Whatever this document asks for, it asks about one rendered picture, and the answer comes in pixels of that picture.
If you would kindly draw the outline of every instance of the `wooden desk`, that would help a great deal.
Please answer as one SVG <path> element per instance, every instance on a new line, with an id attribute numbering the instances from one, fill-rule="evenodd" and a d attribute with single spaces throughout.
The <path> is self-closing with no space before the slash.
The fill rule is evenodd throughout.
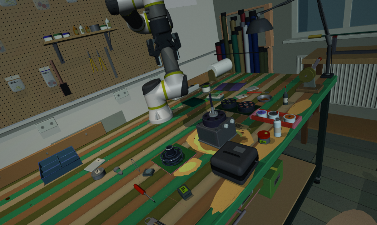
<path id="1" fill-rule="evenodd" d="M 198 90 L 181 100 L 168 102 L 174 111 L 174 118 L 170 121 L 163 124 L 149 124 L 146 113 L 133 119 L 106 138 L 78 149 L 77 153 L 83 165 L 57 180 L 44 185 L 39 174 L 35 173 L 0 191 L 0 224 L 143 225 L 146 218 L 154 217 L 167 225 L 225 225 L 232 219 L 234 212 L 251 191 L 255 190 L 254 196 L 259 190 L 263 176 L 279 157 L 283 159 L 283 169 L 290 170 L 291 166 L 284 167 L 285 159 L 281 154 L 321 103 L 316 164 L 295 163 L 292 160 L 289 163 L 287 159 L 287 165 L 292 165 L 291 162 L 294 162 L 298 165 L 298 168 L 304 171 L 305 176 L 298 180 L 299 183 L 295 185 L 284 181 L 285 178 L 283 177 L 282 185 L 277 189 L 273 199 L 271 201 L 262 200 L 266 208 L 274 207 L 273 202 L 284 201 L 279 209 L 283 213 L 274 218 L 272 224 L 291 225 L 315 178 L 321 177 L 328 101 L 330 89 L 337 82 L 337 78 L 326 80 L 319 77 L 317 77 L 316 83 L 324 84 L 324 89 L 319 94 L 296 92 L 295 88 L 301 84 L 297 74 L 229 74 L 211 83 L 212 88 L 227 82 L 247 83 L 238 92 L 212 91 L 224 93 L 226 98 L 245 93 L 244 88 L 254 85 L 260 87 L 260 91 L 269 91 L 274 96 L 272 101 L 267 103 L 256 102 L 256 104 L 261 105 L 261 108 L 268 110 L 286 112 L 296 102 L 305 99 L 312 100 L 312 105 L 299 114 L 303 117 L 299 126 L 296 129 L 290 129 L 287 134 L 284 134 L 286 135 L 284 140 L 274 150 L 262 156 L 263 158 L 260 160 L 247 187 L 222 213 L 216 212 L 212 215 L 212 208 L 210 207 L 213 196 L 224 181 L 223 178 L 217 177 L 211 172 L 210 158 L 212 155 L 197 151 L 194 158 L 201 160 L 200 167 L 195 172 L 181 177 L 169 175 L 151 161 L 170 144 L 177 143 L 194 151 L 187 143 L 187 137 L 195 131 L 195 125 L 201 120 L 204 112 L 210 110 L 210 104 L 207 102 L 197 107 L 189 107 L 182 105 L 181 101 L 191 97 L 206 98 L 207 94 Z M 287 86 L 290 104 L 283 107 L 284 86 Z M 238 101 L 253 101 L 254 98 L 256 99 L 256 95 Z M 234 113 L 227 114 L 232 116 L 236 122 L 249 126 L 250 130 L 248 131 L 254 140 L 257 140 L 258 131 L 272 129 L 271 124 L 252 121 L 248 116 Z M 104 178 L 94 181 L 91 178 L 91 173 L 83 169 L 97 158 L 106 160 L 101 167 L 105 169 L 107 174 Z M 132 165 L 130 159 L 134 159 L 140 172 Z M 116 166 L 123 170 L 123 175 L 113 172 L 113 168 Z M 156 170 L 152 177 L 141 175 L 146 168 Z M 144 188 L 156 203 L 149 200 L 147 196 L 140 195 L 133 188 L 134 183 Z M 186 184 L 191 189 L 193 193 L 193 196 L 190 197 L 191 200 L 189 198 L 184 201 L 177 193 L 177 188 L 182 184 Z M 284 193 L 287 191 L 286 188 L 295 190 L 291 193 L 294 195 L 292 198 L 280 198 L 281 195 L 278 192 Z M 271 215 L 264 213 L 258 217 L 261 221 L 264 221 Z"/>
<path id="2" fill-rule="evenodd" d="M 337 47 L 337 51 L 377 49 L 375 46 Z M 307 57 L 302 64 L 313 64 L 318 57 L 322 57 L 319 64 L 326 64 L 327 48 L 317 48 Z M 377 54 L 333 54 L 331 64 L 377 64 Z"/>

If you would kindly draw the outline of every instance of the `pegboard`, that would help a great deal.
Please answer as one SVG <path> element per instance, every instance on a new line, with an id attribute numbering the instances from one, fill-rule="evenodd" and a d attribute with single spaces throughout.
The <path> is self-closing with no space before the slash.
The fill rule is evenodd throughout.
<path id="1" fill-rule="evenodd" d="M 103 0 L 41 1 L 46 9 L 36 7 L 40 0 L 14 0 L 7 7 L 2 6 L 5 0 L 0 1 L 0 40 L 6 49 L 0 53 L 0 129 L 159 68 L 148 54 L 146 40 L 152 35 L 130 30 L 120 15 L 109 13 Z M 64 64 L 52 45 L 43 46 L 44 36 L 66 32 L 73 36 L 72 26 L 78 29 L 80 24 L 104 25 L 105 17 L 113 28 L 119 28 L 110 33 L 112 51 L 103 33 L 58 43 Z M 96 49 L 107 70 L 101 71 Z M 92 71 L 87 50 L 99 71 Z M 60 83 L 49 60 L 54 62 L 71 95 L 64 96 L 58 85 L 47 86 L 39 68 L 50 67 L 55 81 Z M 26 88 L 13 92 L 5 78 L 16 74 Z"/>

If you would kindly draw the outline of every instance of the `white bottle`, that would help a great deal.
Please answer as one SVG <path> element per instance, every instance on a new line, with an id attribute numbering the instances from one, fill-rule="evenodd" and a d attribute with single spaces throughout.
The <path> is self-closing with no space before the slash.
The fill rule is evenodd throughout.
<path id="1" fill-rule="evenodd" d="M 107 25 L 107 29 L 112 28 L 111 22 L 106 17 L 105 17 L 105 24 Z"/>
<path id="2" fill-rule="evenodd" d="M 79 31 L 80 31 L 81 34 L 85 34 L 84 28 L 81 26 L 81 24 L 80 24 L 80 27 L 79 27 Z"/>
<path id="3" fill-rule="evenodd" d="M 276 120 L 273 121 L 273 134 L 275 137 L 281 137 L 281 121 L 279 114 L 277 114 Z"/>

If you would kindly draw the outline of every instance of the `black case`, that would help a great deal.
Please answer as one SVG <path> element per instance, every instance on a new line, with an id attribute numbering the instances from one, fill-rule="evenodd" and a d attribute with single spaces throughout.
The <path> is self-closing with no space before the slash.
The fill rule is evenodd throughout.
<path id="1" fill-rule="evenodd" d="M 226 142 L 212 157 L 212 172 L 238 185 L 243 185 L 259 162 L 256 148 Z"/>

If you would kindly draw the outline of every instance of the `red lid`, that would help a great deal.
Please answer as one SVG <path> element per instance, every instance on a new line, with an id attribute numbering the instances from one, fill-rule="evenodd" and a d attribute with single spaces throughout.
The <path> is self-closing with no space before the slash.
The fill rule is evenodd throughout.
<path id="1" fill-rule="evenodd" d="M 268 139 L 268 138 L 270 138 L 270 132 L 269 131 L 259 131 L 258 132 L 258 138 Z"/>

